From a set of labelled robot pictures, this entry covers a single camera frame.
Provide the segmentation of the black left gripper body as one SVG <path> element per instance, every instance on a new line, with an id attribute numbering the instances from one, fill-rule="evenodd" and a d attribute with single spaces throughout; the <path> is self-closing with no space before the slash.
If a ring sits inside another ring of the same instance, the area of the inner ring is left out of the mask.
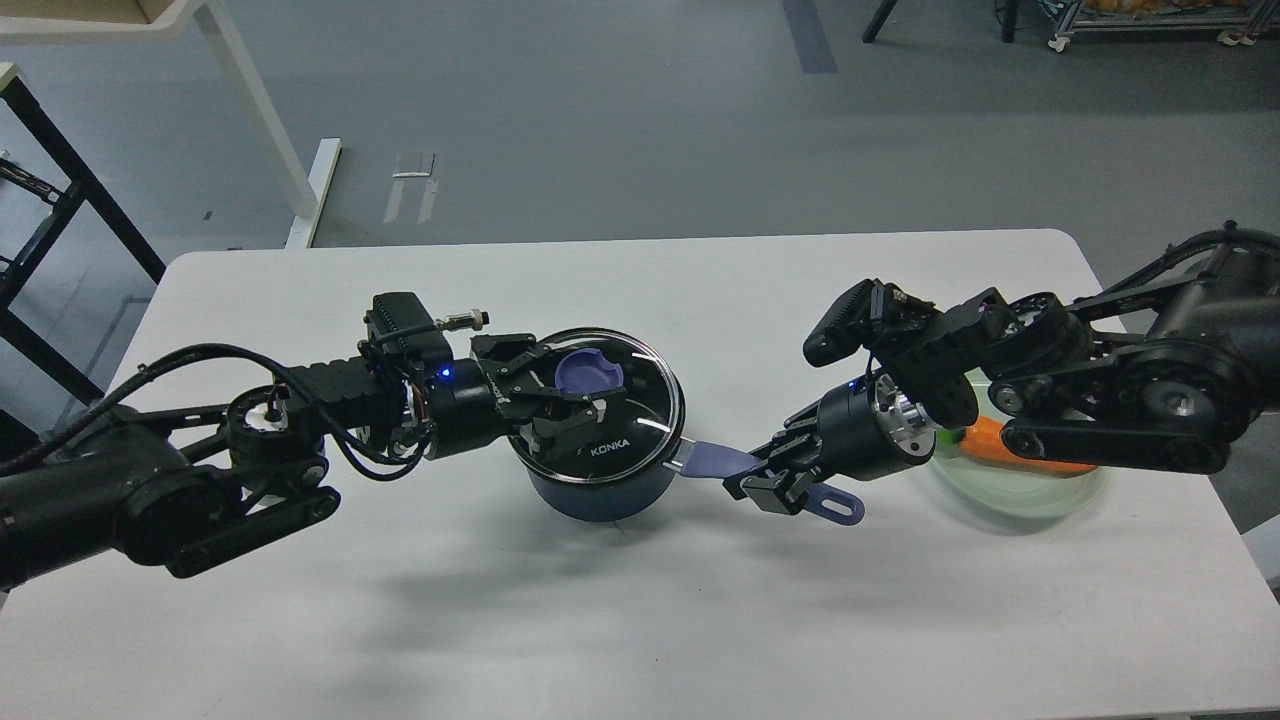
<path id="1" fill-rule="evenodd" d="M 509 432 L 492 384 L 474 360 L 458 360 L 430 375 L 425 404 L 433 424 L 428 460 L 484 448 Z"/>

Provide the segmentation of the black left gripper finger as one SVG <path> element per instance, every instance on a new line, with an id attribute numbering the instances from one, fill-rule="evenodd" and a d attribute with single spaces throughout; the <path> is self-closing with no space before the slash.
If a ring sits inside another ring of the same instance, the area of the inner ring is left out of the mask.
<path id="1" fill-rule="evenodd" d="M 596 439 L 609 406 L 607 395 L 517 398 L 509 407 L 509 446 L 529 461 L 566 460 Z"/>
<path id="2" fill-rule="evenodd" d="M 476 334 L 470 340 L 470 361 L 474 404 L 605 397 L 604 357 L 589 345 L 557 345 L 534 334 Z"/>

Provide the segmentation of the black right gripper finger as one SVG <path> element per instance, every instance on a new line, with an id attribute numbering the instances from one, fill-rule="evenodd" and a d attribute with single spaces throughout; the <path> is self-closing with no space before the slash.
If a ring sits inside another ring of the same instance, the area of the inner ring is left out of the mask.
<path id="1" fill-rule="evenodd" d="M 722 486 L 735 501 L 750 500 L 762 511 L 785 515 L 827 511 L 822 492 L 814 489 L 819 477 L 812 469 L 771 470 L 744 452 L 730 452 L 722 465 Z"/>
<path id="2" fill-rule="evenodd" d="M 819 401 L 806 405 L 783 420 L 764 445 L 751 451 L 763 462 L 817 462 L 823 441 L 818 433 Z"/>

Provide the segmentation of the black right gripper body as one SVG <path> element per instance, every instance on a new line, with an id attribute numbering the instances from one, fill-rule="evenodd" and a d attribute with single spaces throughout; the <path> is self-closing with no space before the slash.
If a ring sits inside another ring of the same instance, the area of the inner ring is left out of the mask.
<path id="1" fill-rule="evenodd" d="M 877 480 L 933 459 L 936 428 L 884 372 L 828 391 L 817 405 L 815 466 L 826 477 Z"/>

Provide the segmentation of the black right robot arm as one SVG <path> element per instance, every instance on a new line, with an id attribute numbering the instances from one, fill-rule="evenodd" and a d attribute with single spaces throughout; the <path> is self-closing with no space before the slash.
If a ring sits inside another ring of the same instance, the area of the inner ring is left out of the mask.
<path id="1" fill-rule="evenodd" d="M 1015 459 L 1212 474 L 1260 415 L 1277 410 L 1277 236 L 1228 222 L 1073 304 L 1051 292 L 1009 302 L 984 290 L 940 310 L 864 279 L 832 304 L 803 352 L 827 366 L 860 348 L 869 354 L 860 377 L 716 470 L 733 498 L 859 523 L 861 501 L 829 478 L 920 466 L 941 430 L 970 438 L 973 370 L 1007 418 L 996 445 Z"/>

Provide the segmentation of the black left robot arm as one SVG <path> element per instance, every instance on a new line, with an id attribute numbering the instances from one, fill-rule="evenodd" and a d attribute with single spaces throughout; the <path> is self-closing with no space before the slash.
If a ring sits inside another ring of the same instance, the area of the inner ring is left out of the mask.
<path id="1" fill-rule="evenodd" d="M 524 430 L 559 457 L 599 436 L 625 374 L 603 352 L 557 357 L 530 334 L 479 336 L 457 359 L 442 331 L 371 331 L 355 357 L 283 366 L 193 345 L 142 366 L 78 421 L 3 464 L 3 589 L 114 550 L 191 578 L 325 521 L 333 445 L 390 482 Z M 141 413 L 125 398 L 214 359 L 271 375 L 224 405 Z"/>

